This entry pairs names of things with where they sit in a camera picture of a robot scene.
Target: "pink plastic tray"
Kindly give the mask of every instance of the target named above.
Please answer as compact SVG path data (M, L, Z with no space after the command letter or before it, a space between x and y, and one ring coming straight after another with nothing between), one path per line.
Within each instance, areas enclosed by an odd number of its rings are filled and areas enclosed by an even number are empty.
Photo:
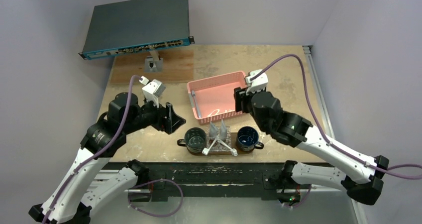
M237 87L246 87L243 71L188 82L192 111L200 124L242 114L236 112L234 107L234 88ZM201 117L198 117L192 91L195 91Z

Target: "gray floor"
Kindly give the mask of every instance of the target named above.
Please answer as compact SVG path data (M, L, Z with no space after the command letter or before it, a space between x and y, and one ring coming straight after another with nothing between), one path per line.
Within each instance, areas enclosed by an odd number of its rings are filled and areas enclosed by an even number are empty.
M180 198L138 205L145 211L171 212ZM92 224L356 224L351 200L344 192L312 192L296 210L260 198L185 198L182 208L168 218L154 218L127 207L123 194L92 217Z

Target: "black and white robotic arm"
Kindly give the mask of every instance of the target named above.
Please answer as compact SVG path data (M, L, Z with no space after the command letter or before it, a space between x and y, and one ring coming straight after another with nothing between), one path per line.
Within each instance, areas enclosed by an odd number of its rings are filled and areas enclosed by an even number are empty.
M384 173L370 166L386 170L389 160L359 153L330 137L327 137L330 142L326 142L318 127L298 114L284 111L280 101L266 91L268 78L265 73L251 80L261 71L250 72L245 78L247 87L234 90L236 111L251 114L259 129L278 143L312 153L333 166L287 161L282 174L270 181L332 187L346 191L358 202L375 204L382 191Z
M59 187L46 202L33 206L29 211L35 221L44 220L45 223L52 224L89 223L90 216L118 193L148 181L149 170L137 160L132 160L114 178L94 191L87 192L98 172L126 143L128 134L148 126L171 134L186 123L185 119L175 114L170 103L166 103L165 107L159 104L159 97L165 89L164 84L158 80L150 81L145 77L142 77L140 82L145 85L142 88L145 97L144 105L140 106L138 97L131 94L127 117L115 142L99 157L91 160L75 173L78 165L102 150L117 133L126 108L128 93L116 95L108 105L108 112L103 113L97 123L88 128L81 141L81 148Z

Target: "tabletop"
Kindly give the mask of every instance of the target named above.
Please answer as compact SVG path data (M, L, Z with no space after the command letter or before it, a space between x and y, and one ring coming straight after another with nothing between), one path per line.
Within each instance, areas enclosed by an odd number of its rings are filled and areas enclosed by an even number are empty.
M305 66L311 105L317 118L321 120L317 96L302 46L195 44L187 47L172 48L171 50L193 52L194 80L235 71L248 73L253 70L263 69L270 62L284 54L297 54ZM110 82L113 72L124 66L123 63L126 60L119 59L119 57L114 60L99 115L107 111L109 102L114 99L116 94L128 91L129 80L127 84ZM297 60L295 58L286 58L274 65L266 74L269 80L267 91L270 91L274 97L280 100L283 110L297 113L315 123L306 103L301 68ZM152 127L134 132L127 136L127 143L116 152L110 161L126 162L131 159L137 159L145 162L284 162L286 160L322 162L320 158L313 154L277 143L269 135L259 131L256 123L248 114L225 119L224 123L226 126L230 126L231 132L237 132L244 126L251 126L257 129L260 136L259 140L265 144L264 149L254 150L251 153L236 157L231 155L192 155L187 148L178 146L176 141L183 138L189 128L200 127L206 130L208 126L200 125L195 119L186 83L165 83L165 85L166 90L160 103L170 102L176 114L186 119L186 124L171 135L158 132ZM140 83L133 87L133 93L140 100L143 96L141 89L142 85Z

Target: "metal stand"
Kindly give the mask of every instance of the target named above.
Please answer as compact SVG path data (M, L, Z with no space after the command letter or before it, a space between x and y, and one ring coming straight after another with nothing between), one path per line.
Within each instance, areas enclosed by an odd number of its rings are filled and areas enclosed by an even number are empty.
M163 71L163 58L160 57L157 50L149 51L151 56L145 58L145 72L161 72Z

